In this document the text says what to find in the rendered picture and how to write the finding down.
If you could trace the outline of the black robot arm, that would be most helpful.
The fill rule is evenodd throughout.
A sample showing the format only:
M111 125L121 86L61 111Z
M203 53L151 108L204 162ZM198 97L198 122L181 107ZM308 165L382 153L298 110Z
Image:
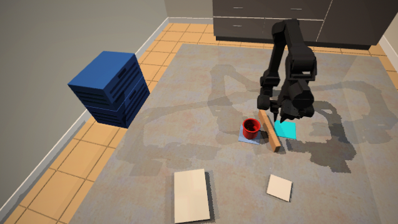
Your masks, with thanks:
M316 57L300 32L298 19L286 19L272 26L273 49L268 69L260 77L260 94L273 96L273 87L278 86L278 67L285 46L288 56L285 59L285 81L282 88L288 92L290 100L282 99L280 116L289 120L303 118L307 109L314 103L314 96L308 86L315 81L317 74ZM303 74L310 71L310 74Z

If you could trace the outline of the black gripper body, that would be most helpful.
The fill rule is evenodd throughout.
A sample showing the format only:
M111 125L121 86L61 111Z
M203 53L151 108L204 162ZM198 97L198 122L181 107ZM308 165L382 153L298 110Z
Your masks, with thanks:
M270 100L270 96L260 94L257 98L257 108L268 110L271 107L272 111L278 111L278 109L282 107L282 104L280 104L282 99L290 100L288 92L284 91L282 87L280 90L280 95L278 96L278 100ZM313 105L305 109L307 109L307 111L304 116L310 118L313 117L315 113Z

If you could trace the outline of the orange flat bar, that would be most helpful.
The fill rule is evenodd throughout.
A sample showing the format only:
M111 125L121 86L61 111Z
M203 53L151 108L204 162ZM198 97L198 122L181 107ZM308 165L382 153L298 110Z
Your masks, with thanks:
M258 112L258 117L260 118L260 121L262 123L262 126L263 126L265 132L266 132L266 135L271 144L273 152L274 153L278 152L280 149L280 143L278 142L277 135L274 132L274 129L270 123L270 120L269 120L265 110L260 109Z

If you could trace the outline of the beige flat square pad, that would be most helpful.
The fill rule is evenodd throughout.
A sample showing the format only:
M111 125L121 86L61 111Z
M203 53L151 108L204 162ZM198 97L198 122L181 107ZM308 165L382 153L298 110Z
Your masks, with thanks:
M266 194L289 202L291 186L291 181L271 174Z

